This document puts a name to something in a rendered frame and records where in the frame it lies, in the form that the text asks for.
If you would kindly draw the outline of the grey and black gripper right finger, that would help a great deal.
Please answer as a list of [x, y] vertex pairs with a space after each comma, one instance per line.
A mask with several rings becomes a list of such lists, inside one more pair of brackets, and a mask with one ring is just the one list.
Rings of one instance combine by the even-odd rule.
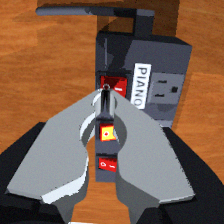
[[120, 144], [116, 196], [130, 224], [151, 207], [161, 210], [163, 224], [224, 224], [223, 183], [176, 133], [113, 89], [106, 108]]

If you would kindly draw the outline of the dark grey power strip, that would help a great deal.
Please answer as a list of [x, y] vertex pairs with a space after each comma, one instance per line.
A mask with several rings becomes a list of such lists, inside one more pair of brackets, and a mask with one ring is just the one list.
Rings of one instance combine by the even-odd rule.
[[[172, 128], [192, 45], [153, 35], [154, 10], [103, 6], [47, 6], [38, 16], [96, 15], [134, 18], [131, 32], [99, 31], [95, 48], [95, 91], [113, 89], [164, 127]], [[115, 183], [120, 144], [114, 118], [104, 109], [95, 118], [95, 182]]]

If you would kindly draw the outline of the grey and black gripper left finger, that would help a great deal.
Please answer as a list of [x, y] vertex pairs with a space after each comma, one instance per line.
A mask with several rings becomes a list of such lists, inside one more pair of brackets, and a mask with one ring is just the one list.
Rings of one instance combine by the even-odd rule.
[[56, 205], [71, 223], [74, 205], [87, 195], [87, 143], [105, 96], [102, 88], [92, 92], [38, 122], [0, 154], [0, 224], [38, 221], [43, 204]]

